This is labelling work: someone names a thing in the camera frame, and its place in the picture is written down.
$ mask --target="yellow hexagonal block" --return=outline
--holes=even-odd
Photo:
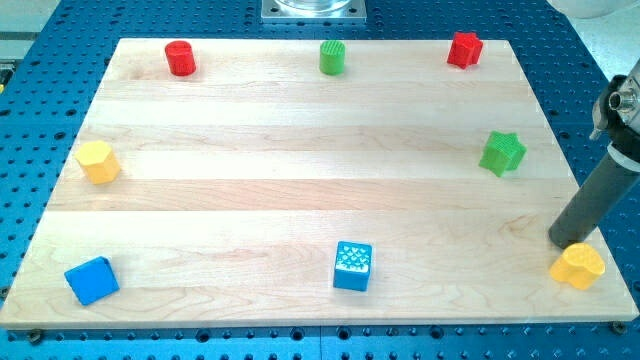
[[[604,261],[589,244],[578,243],[566,248],[549,269],[551,277],[586,290],[604,274]]]
[[[113,181],[120,172],[111,146],[104,141],[83,144],[74,156],[87,178],[96,185]]]

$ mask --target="colored block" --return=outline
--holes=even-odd
[[[64,277],[84,306],[120,289],[109,260],[102,256],[65,272]]]
[[[191,44],[186,41],[172,41],[164,48],[169,70],[175,76],[187,76],[196,71]]]
[[[576,289],[586,290],[604,274],[605,265],[600,254],[591,245],[573,244],[549,269],[551,277],[560,282],[568,282]]]
[[[480,159],[480,167],[491,170],[497,177],[505,171],[518,168],[527,148],[520,143],[515,133],[503,134],[492,131]]]
[[[320,71],[338,75],[344,71],[345,46],[338,40],[327,40],[320,45]]]
[[[477,64],[482,52],[482,45],[483,43],[478,39],[476,33],[456,32],[453,35],[447,63],[457,65],[462,69]]]
[[[120,172],[120,164],[111,146],[104,141],[92,141],[82,145],[75,158],[87,178],[96,185],[113,181]]]
[[[333,286],[340,289],[367,291],[371,275],[372,247],[348,241],[338,242]]]

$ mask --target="green cylinder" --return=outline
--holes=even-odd
[[[338,40],[327,40],[320,45],[320,71],[338,75],[344,71],[345,46]]]

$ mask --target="blue textured cube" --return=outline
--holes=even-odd
[[[372,252],[373,248],[368,244],[338,242],[333,287],[367,291],[369,275],[371,275]]]
[[[84,306],[120,290],[109,260],[102,256],[65,272],[64,277]]]

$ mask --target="red block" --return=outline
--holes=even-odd
[[[453,35],[453,43],[451,44],[451,50],[449,50],[447,63],[466,69],[467,66],[478,63],[481,52],[482,41],[478,39],[476,33],[456,32]]]
[[[172,41],[164,48],[171,73],[176,76],[187,76],[196,71],[191,44],[186,41]]]

